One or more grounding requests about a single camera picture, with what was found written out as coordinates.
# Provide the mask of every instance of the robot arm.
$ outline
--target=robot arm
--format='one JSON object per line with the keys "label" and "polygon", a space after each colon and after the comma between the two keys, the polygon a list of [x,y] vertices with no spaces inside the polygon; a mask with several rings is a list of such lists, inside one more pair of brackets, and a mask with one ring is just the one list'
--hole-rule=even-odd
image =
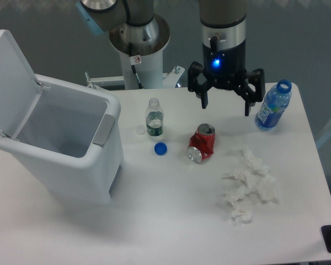
{"label": "robot arm", "polygon": [[[104,31],[110,30],[111,43],[124,54],[150,55],[168,43],[168,24],[154,14],[153,0],[81,0],[81,5]],[[251,106],[263,100],[265,78],[262,69],[245,69],[246,0],[199,0],[199,5],[204,65],[191,64],[188,90],[201,98],[203,108],[211,87],[235,91],[248,116]],[[206,78],[203,84],[197,81],[200,74]]]}
{"label": "robot arm", "polygon": [[153,0],[81,0],[93,20],[103,31],[127,23],[142,27],[153,19]]}
{"label": "robot arm", "polygon": [[[203,108],[208,104],[211,87],[235,91],[245,100],[245,115],[265,94],[264,70],[245,69],[246,0],[199,0],[202,23],[204,66],[193,62],[188,70],[188,90],[201,98]],[[206,82],[199,84],[203,74]],[[253,91],[248,82],[255,87]]]}

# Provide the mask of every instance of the clear plastic bottle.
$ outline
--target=clear plastic bottle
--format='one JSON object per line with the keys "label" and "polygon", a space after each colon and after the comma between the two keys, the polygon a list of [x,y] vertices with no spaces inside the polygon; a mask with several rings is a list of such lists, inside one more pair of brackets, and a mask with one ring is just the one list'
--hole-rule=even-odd
{"label": "clear plastic bottle", "polygon": [[157,98],[151,98],[146,109],[147,133],[158,140],[163,136],[163,109]]}

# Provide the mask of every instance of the plastic bottle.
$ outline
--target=plastic bottle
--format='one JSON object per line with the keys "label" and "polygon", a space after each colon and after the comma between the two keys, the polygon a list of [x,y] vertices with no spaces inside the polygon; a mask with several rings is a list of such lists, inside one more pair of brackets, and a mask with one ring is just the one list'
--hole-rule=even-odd
{"label": "plastic bottle", "polygon": [[291,99],[292,83],[286,79],[274,85],[264,98],[264,103],[255,117],[257,126],[265,131],[273,129]]}
{"label": "plastic bottle", "polygon": [[163,109],[157,98],[151,98],[146,109],[147,133],[153,139],[160,139],[163,134]]}

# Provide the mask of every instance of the blue plastic bottle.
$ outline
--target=blue plastic bottle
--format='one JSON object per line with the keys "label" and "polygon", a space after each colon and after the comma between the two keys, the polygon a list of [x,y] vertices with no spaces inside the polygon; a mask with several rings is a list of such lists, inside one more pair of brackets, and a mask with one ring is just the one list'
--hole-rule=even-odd
{"label": "blue plastic bottle", "polygon": [[291,99],[292,83],[286,79],[274,85],[264,98],[261,110],[255,117],[257,126],[265,131],[273,129]]}

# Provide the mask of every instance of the crumpled tissue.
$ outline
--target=crumpled tissue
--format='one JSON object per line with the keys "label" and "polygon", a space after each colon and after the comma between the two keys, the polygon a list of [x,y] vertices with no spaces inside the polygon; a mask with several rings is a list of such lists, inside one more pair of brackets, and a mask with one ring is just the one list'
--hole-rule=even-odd
{"label": "crumpled tissue", "polygon": [[269,174],[269,166],[261,158],[255,157],[247,145],[243,145],[243,154],[248,168],[234,169],[223,176],[241,184],[225,195],[225,201],[233,207],[231,217],[236,225],[248,223],[253,217],[252,202],[248,198],[250,193],[257,194],[264,203],[278,202],[275,177]]}
{"label": "crumpled tissue", "polygon": [[233,205],[231,217],[236,225],[250,222],[253,217],[252,202],[250,200],[236,202]]}

